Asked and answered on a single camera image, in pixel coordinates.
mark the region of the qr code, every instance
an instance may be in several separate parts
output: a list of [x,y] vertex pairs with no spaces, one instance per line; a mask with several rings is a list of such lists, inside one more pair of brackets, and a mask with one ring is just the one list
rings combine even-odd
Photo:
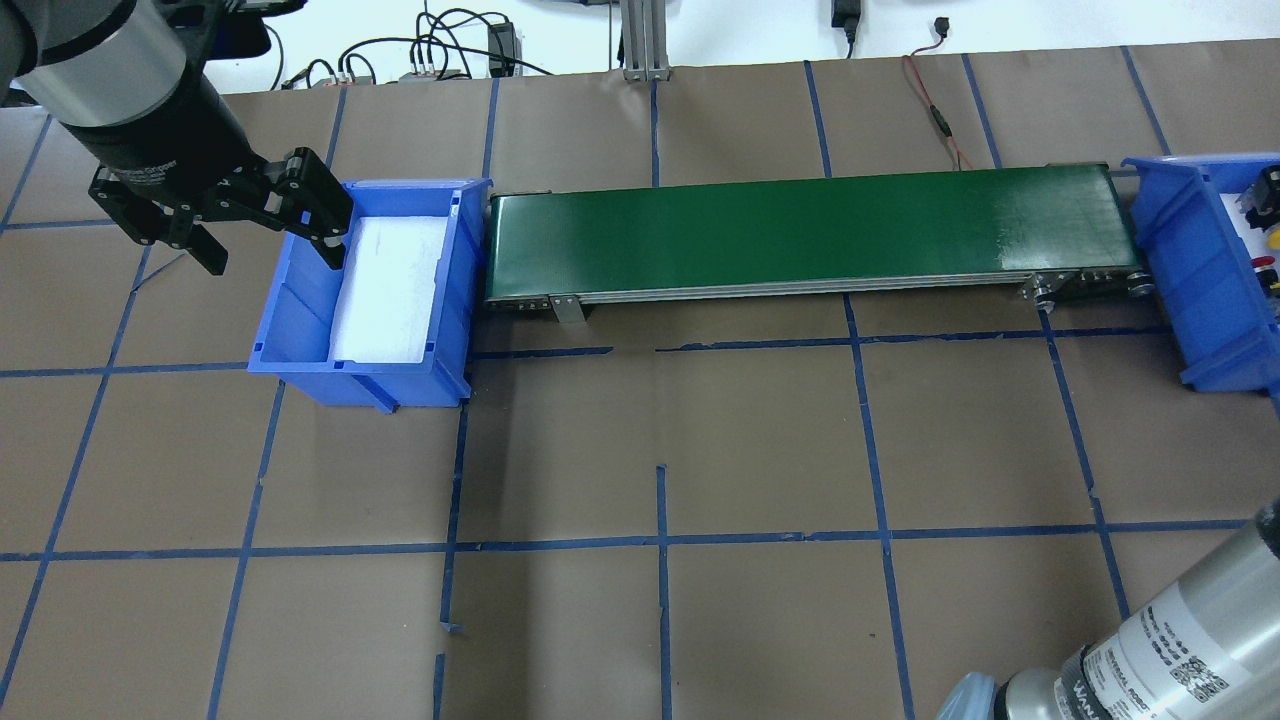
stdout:
[[1201,703],[1213,700],[1222,691],[1230,688],[1226,680],[1219,678],[1216,673],[1210,670],[1208,665],[1197,656],[1190,656],[1187,662],[1175,666],[1169,671],[1178,684],[1187,688],[1187,692],[1192,694]]

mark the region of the white floor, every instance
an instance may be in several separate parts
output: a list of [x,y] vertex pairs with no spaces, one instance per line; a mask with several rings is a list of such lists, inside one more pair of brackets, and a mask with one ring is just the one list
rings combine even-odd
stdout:
[[[433,13],[453,5],[428,0]],[[892,56],[933,41],[937,15],[951,18],[940,53],[1155,45],[1202,40],[1280,37],[1274,0],[864,0],[855,56]],[[410,36],[422,10],[417,0],[311,0],[271,20],[284,38],[285,77],[312,58],[334,61],[361,40]],[[618,15],[609,32],[607,5],[576,0],[468,0],[476,12],[511,15],[525,60],[553,73],[599,72],[612,65]],[[667,0],[673,65],[728,65],[842,58],[844,33],[829,26],[831,0]],[[458,31],[463,45],[486,47],[483,27]],[[410,70],[406,44],[362,50],[379,82]],[[266,90],[278,55],[210,63],[206,74],[223,92]]]

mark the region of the robotic arm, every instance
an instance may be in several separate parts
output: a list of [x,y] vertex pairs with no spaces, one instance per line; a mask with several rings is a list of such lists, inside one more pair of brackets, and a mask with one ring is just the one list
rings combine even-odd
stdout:
[[90,196],[134,242],[186,250],[219,275],[227,250],[198,223],[252,220],[308,238],[339,269],[346,190],[308,147],[276,163],[255,154],[204,76],[221,22],[279,5],[0,0],[0,81],[18,76],[101,161]]

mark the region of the blue bin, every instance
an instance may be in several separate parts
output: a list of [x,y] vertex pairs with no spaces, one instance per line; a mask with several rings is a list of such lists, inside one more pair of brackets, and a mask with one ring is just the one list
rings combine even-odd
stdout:
[[[421,363],[329,360],[329,337],[342,287],[307,240],[288,234],[257,328],[248,372],[278,375],[321,405],[456,406],[471,396],[462,377],[477,270],[484,264],[488,179],[357,181],[351,227],[365,217],[448,217],[435,268],[435,301]],[[349,250],[351,233],[343,238]]]
[[1142,184],[1138,247],[1198,391],[1280,391],[1280,331],[1219,195],[1248,190],[1280,154],[1126,158]]

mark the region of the green conveyor belt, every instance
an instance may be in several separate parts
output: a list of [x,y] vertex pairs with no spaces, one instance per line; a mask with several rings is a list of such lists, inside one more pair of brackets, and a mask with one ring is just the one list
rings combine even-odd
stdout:
[[488,299],[582,302],[1018,282],[1138,266],[1102,165],[493,201]]

